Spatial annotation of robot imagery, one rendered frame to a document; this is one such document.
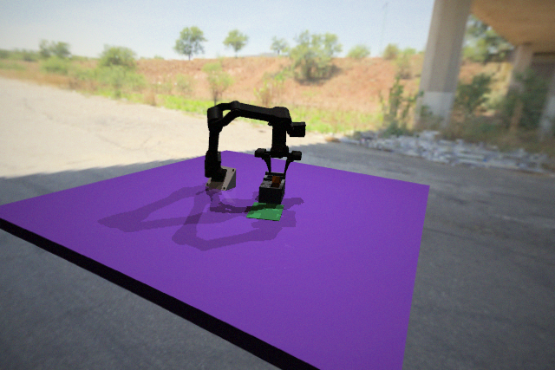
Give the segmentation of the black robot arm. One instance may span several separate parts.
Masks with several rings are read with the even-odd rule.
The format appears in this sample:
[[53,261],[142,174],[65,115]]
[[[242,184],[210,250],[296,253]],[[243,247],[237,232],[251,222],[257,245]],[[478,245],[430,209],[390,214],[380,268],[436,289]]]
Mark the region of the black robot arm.
[[[225,110],[231,111],[223,117]],[[286,132],[290,137],[305,136],[305,122],[292,122],[287,107],[258,107],[239,101],[220,103],[217,106],[210,107],[207,109],[209,147],[205,159],[205,177],[212,177],[212,182],[223,182],[227,172],[226,169],[221,168],[221,151],[218,151],[219,133],[223,127],[229,125],[238,117],[269,122],[267,125],[272,126],[273,138],[286,138]],[[282,141],[282,143],[274,141],[270,150],[271,158],[281,159],[284,155],[288,155],[289,147],[285,144],[285,141]]]

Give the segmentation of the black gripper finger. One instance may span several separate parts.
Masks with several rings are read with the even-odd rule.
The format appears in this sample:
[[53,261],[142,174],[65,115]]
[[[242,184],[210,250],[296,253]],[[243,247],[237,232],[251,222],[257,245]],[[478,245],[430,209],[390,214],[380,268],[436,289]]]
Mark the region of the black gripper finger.
[[[263,159],[263,158],[262,158]],[[269,170],[269,174],[271,174],[271,156],[268,159],[263,159],[265,161],[265,163],[267,164],[268,170]]]
[[286,160],[285,168],[284,168],[284,175],[286,174],[286,171],[287,171],[287,169],[288,169],[288,166],[289,166],[290,162],[293,162],[293,161],[294,161],[294,160],[289,160],[289,159]]

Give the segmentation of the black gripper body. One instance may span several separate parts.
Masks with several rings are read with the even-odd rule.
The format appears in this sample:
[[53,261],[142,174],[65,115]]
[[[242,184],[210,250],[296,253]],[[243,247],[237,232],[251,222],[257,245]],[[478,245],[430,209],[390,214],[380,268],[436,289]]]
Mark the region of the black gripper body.
[[[272,137],[271,146],[273,145],[274,140],[276,140],[277,143],[282,143],[282,141],[285,141],[285,144],[286,144],[286,138],[273,138]],[[255,154],[254,154],[254,157],[263,158],[263,159],[268,159],[270,156],[271,156],[271,152],[266,151],[266,148],[258,148],[255,151]],[[301,151],[292,151],[291,153],[288,153],[288,155],[284,155],[283,157],[287,157],[287,159],[289,159],[289,160],[301,160],[302,153],[301,153]]]

